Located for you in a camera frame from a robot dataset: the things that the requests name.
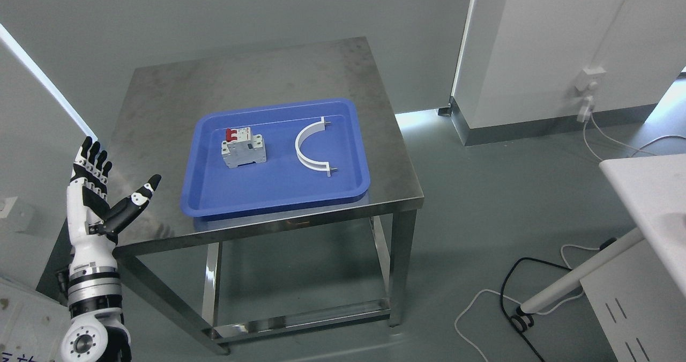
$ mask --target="gray floor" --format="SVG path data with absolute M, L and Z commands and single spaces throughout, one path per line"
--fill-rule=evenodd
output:
M 605 129 L 635 145 L 686 133 L 686 81 L 676 83 L 643 125 Z M 426 195 L 419 212 L 404 323 L 385 321 L 269 338 L 215 356 L 152 306 L 125 289 L 126 324 L 135 360 L 481 360 L 456 335 L 453 321 L 485 288 L 499 289 L 522 256 L 560 262 L 566 243 L 597 246 L 632 228 L 630 217 L 588 152 L 581 132 L 464 147 L 449 118 L 433 110 L 398 116 Z M 630 150 L 590 130 L 603 158 Z M 658 142 L 653 152 L 686 152 L 686 141 Z M 356 221 L 234 242 L 225 249 L 220 318 L 237 321 L 377 298 L 383 286 L 367 224 Z M 571 250 L 572 264 L 590 254 Z M 143 260 L 198 308 L 204 248 L 147 255 Z M 522 264 L 507 293 L 526 299 L 561 272 Z M 486 294 L 460 321 L 492 361 L 535 356 Z M 615 360 L 586 299 L 536 318 L 529 338 L 547 360 Z

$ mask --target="robotic arm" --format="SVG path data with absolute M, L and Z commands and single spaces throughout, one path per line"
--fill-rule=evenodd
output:
M 58 274 L 67 294 L 71 327 L 61 344 L 65 362 L 130 361 L 130 335 L 123 325 L 122 284 L 112 256 L 118 234 L 143 212 L 162 177 L 150 177 L 117 204 L 107 203 L 112 162 L 90 137 L 73 162 L 66 189 L 66 217 L 74 257 Z

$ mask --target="blue tray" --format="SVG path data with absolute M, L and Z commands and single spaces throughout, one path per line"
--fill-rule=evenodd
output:
M 326 130 L 304 140 L 302 153 L 338 170 L 317 172 L 298 160 L 295 139 L 321 117 Z M 226 128 L 262 134 L 267 162 L 229 169 L 221 158 Z M 181 191 L 192 217 L 232 218 L 357 201 L 369 188 L 369 169 L 352 101 L 344 98 L 223 111 L 204 116 L 193 133 Z

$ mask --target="white countertop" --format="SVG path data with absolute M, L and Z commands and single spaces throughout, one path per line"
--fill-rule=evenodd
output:
M 600 169 L 686 296 L 686 154 L 608 159 Z

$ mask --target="table top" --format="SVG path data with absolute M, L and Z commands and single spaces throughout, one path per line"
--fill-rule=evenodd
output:
M 179 206 L 193 130 L 209 113 L 324 98 L 357 108 L 371 178 L 355 203 L 228 220 L 193 219 Z M 421 208 L 424 195 L 365 38 L 209 57 L 136 69 L 108 146 L 111 202 L 152 174 L 150 205 L 115 256 L 162 252 Z
M 608 159 L 600 168 L 686 295 L 686 154 Z

